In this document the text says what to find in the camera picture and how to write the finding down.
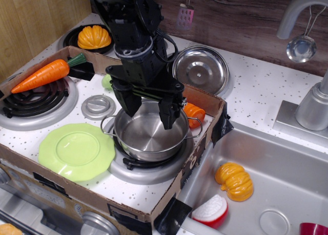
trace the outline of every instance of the toy carrot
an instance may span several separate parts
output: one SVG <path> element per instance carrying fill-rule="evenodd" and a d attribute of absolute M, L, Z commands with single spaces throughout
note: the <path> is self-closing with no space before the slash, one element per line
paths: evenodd
<path fill-rule="evenodd" d="M 63 59 L 57 59 L 27 77 L 15 86 L 11 92 L 21 93 L 59 80 L 68 75 L 70 67 L 79 65 L 86 61 L 86 57 L 83 53 L 78 54 L 67 62 Z"/>

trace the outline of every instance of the cardboard box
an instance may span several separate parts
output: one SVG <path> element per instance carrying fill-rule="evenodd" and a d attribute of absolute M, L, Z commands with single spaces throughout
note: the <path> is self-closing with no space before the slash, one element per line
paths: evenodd
<path fill-rule="evenodd" d="M 44 65 L 59 58 L 67 60 L 68 57 L 73 57 L 80 52 L 83 52 L 87 58 L 87 61 L 93 64 L 95 73 L 103 74 L 105 73 L 105 68 L 107 66 L 121 64 L 119 60 L 105 57 L 101 54 L 94 54 L 75 47 L 65 47 L 56 52 L 54 55 L 44 59 L 42 62 L 32 66 L 27 71 L 17 75 L 15 78 L 3 84 L 0 87 L 0 90 L 3 93 L 1 99 L 9 96 L 11 89 L 15 85 L 17 85 L 27 76 L 34 73 Z M 62 197 L 63 200 L 70 200 L 67 201 L 69 204 L 65 209 L 62 209 L 60 206 L 49 200 L 45 200 L 45 203 L 78 221 L 82 222 L 81 216 L 76 215 L 76 211 L 74 211 L 75 204 L 83 206 L 84 211 L 93 210 L 94 212 L 98 212 L 102 216 L 109 219 L 115 218 L 115 226 L 118 227 L 121 234 L 128 234 L 128 232 L 131 232 L 131 230 L 134 230 L 139 234 L 151 234 L 151 230 L 154 228 L 155 219 L 162 213 L 170 200 L 173 197 L 177 197 L 179 195 L 193 168 L 197 166 L 197 163 L 199 163 L 201 155 L 207 147 L 208 143 L 212 140 L 212 138 L 215 138 L 215 135 L 213 135 L 213 128 L 215 125 L 217 125 L 225 105 L 224 100 L 221 98 L 189 85 L 185 85 L 183 95 L 188 99 L 190 103 L 203 108 L 208 115 L 213 117 L 213 121 L 206 129 L 205 134 L 199 140 L 193 152 L 190 153 L 190 157 L 186 160 L 182 169 L 176 175 L 167 192 L 162 196 L 151 213 L 143 213 L 134 208 L 104 198 L 97 193 L 94 193 L 74 182 L 63 178 L 62 176 L 39 165 L 37 162 L 34 162 L 14 152 L 12 149 L 5 147 L 2 144 L 0 144 L 0 159 L 2 163 L 2 166 L 0 165 L 0 167 L 3 168 L 7 173 L 9 169 L 15 169 L 14 171 L 19 172 L 21 178 L 24 179 L 24 183 L 26 183 L 26 181 L 31 182 L 35 185 L 38 185 L 40 188 L 55 193 L 56 195 Z M 8 185 L 19 189 L 36 199 L 40 199 L 40 196 L 37 193 L 32 192 L 29 188 L 23 189 L 17 185 L 15 181 L 10 181 Z"/>

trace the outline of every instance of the stove knob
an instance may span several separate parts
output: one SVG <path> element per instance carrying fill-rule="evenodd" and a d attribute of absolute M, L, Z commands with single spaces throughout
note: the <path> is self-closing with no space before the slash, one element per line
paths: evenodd
<path fill-rule="evenodd" d="M 120 235 L 116 226 L 96 213 L 85 212 L 82 219 L 83 226 L 80 235 Z"/>
<path fill-rule="evenodd" d="M 9 181 L 9 175 L 2 168 L 0 168 L 0 185 L 7 184 Z"/>

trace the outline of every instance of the red cup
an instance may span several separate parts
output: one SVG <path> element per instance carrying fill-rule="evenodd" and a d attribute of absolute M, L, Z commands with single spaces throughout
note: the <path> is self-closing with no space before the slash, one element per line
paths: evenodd
<path fill-rule="evenodd" d="M 328 235 L 328 227 L 314 223 L 301 223 L 299 235 Z"/>

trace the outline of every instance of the green plate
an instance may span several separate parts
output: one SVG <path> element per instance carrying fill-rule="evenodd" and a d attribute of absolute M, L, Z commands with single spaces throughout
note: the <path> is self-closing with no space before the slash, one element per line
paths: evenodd
<path fill-rule="evenodd" d="M 50 132 L 39 147 L 39 163 L 74 182 L 105 172 L 115 157 L 114 141 L 86 123 L 68 124 Z"/>

